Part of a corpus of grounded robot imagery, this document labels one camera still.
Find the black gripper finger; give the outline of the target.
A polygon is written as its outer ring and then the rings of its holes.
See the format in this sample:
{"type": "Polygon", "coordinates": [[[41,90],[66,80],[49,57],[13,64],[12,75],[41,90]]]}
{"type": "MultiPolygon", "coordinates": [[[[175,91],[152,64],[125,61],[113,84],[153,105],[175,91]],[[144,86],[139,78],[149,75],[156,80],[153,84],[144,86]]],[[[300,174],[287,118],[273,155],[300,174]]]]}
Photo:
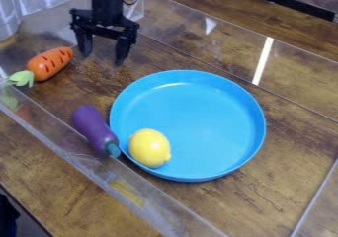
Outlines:
{"type": "Polygon", "coordinates": [[[77,43],[77,49],[84,57],[86,57],[92,51],[92,34],[76,31],[74,38],[77,43]]]}
{"type": "Polygon", "coordinates": [[[131,49],[131,42],[129,39],[125,37],[119,37],[116,41],[116,46],[115,46],[115,65],[120,66],[124,62],[124,59],[128,56],[131,49]]]}

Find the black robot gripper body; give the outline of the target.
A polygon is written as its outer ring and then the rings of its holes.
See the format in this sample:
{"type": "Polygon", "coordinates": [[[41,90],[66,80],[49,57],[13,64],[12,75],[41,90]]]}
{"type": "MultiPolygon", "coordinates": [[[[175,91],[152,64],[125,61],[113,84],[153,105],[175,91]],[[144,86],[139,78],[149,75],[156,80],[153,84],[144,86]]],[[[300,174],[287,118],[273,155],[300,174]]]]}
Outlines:
{"type": "Polygon", "coordinates": [[[125,37],[135,44],[140,25],[124,16],[124,4],[124,0],[90,0],[89,9],[72,8],[69,27],[73,32],[82,31],[113,40],[125,37]]]}

